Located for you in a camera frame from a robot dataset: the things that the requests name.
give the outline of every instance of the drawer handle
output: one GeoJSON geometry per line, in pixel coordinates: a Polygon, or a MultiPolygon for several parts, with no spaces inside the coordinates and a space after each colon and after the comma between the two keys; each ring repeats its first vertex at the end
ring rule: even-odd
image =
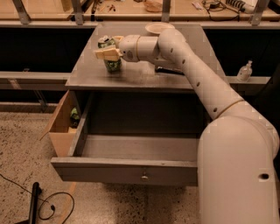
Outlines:
{"type": "Polygon", "coordinates": [[[141,180],[143,182],[148,182],[149,181],[149,177],[146,175],[146,173],[143,174],[143,176],[141,177],[141,180]]]}

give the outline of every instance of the plastic bottle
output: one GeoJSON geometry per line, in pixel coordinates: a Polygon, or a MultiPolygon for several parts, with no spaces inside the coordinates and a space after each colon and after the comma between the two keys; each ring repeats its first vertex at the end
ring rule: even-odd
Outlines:
{"type": "Polygon", "coordinates": [[[249,60],[246,66],[242,66],[237,74],[238,81],[248,81],[252,74],[252,60],[249,60]]]}

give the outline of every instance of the soda can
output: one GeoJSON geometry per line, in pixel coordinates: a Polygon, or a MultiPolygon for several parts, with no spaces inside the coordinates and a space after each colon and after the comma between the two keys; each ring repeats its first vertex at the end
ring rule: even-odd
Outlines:
{"type": "MultiPolygon", "coordinates": [[[[110,36],[105,35],[102,38],[99,38],[98,40],[98,48],[104,48],[106,46],[112,46],[115,45],[116,42],[113,38],[110,36]]],[[[105,67],[107,68],[108,72],[112,73],[115,71],[119,71],[122,66],[122,61],[119,59],[118,61],[112,61],[112,60],[104,60],[105,67]]]]}

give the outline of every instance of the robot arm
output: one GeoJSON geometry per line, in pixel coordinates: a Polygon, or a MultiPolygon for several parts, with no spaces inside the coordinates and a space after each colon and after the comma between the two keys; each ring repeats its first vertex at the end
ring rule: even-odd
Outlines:
{"type": "Polygon", "coordinates": [[[273,158],[279,136],[269,121],[206,65],[175,29],[129,35],[122,58],[180,69],[213,119],[199,140],[202,224],[279,224],[273,158]]]}

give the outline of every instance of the speckled floor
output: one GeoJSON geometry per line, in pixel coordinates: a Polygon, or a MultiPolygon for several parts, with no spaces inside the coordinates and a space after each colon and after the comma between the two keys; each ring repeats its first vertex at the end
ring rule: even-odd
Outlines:
{"type": "MultiPolygon", "coordinates": [[[[71,193],[75,204],[66,223],[199,223],[197,187],[63,182],[50,164],[55,152],[49,137],[39,141],[52,110],[39,113],[34,106],[6,105],[0,111],[0,173],[29,191],[39,182],[42,199],[52,193],[71,193]]],[[[2,178],[0,189],[0,223],[28,219],[31,195],[2,178]]],[[[72,208],[66,195],[54,197],[50,203],[56,207],[55,215],[51,220],[38,219],[39,224],[60,224],[72,208]]],[[[50,205],[45,204],[41,215],[51,213],[50,205]]]]}

